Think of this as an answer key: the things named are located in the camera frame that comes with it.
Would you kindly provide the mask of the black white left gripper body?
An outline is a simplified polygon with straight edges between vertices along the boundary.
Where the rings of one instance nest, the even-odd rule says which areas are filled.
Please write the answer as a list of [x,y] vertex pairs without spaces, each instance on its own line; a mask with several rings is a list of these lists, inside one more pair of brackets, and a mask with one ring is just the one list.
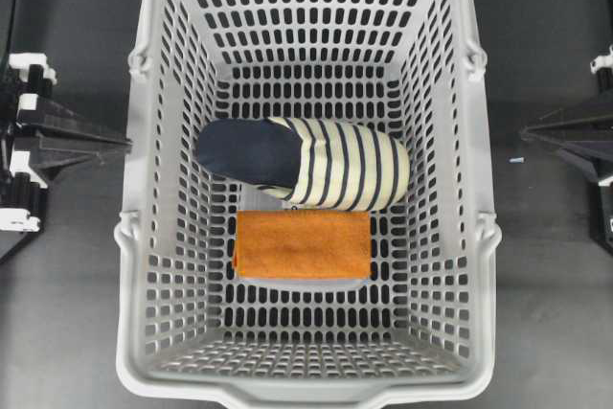
[[1,60],[1,260],[43,231],[48,180],[34,170],[38,132],[18,122],[53,94],[57,74],[43,53],[11,53]]

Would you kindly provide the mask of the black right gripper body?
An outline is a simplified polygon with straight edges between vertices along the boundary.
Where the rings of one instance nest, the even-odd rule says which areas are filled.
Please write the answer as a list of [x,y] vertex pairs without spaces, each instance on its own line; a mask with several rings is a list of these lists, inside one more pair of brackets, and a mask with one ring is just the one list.
[[609,46],[606,54],[597,56],[591,61],[590,70],[597,78],[599,88],[596,98],[599,114],[593,126],[602,136],[598,144],[597,163],[596,204],[599,223],[597,237],[601,247],[612,254],[612,46]]

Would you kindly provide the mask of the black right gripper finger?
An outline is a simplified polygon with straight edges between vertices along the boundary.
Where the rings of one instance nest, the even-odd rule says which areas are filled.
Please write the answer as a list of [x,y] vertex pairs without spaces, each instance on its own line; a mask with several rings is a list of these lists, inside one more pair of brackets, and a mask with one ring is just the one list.
[[556,155],[581,170],[589,182],[612,183],[611,144],[567,144]]
[[567,144],[611,144],[612,107],[572,107],[538,118],[520,131],[525,141],[557,146]]

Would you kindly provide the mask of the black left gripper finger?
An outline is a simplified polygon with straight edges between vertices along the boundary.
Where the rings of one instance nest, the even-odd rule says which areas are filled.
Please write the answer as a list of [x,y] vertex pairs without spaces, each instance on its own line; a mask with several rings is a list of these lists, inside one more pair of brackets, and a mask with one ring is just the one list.
[[39,135],[28,148],[28,166],[40,176],[52,178],[61,170],[81,164],[104,165],[131,152],[128,139],[102,140],[58,138]]
[[64,105],[36,94],[28,95],[28,126],[59,137],[130,145],[124,134],[96,124]]

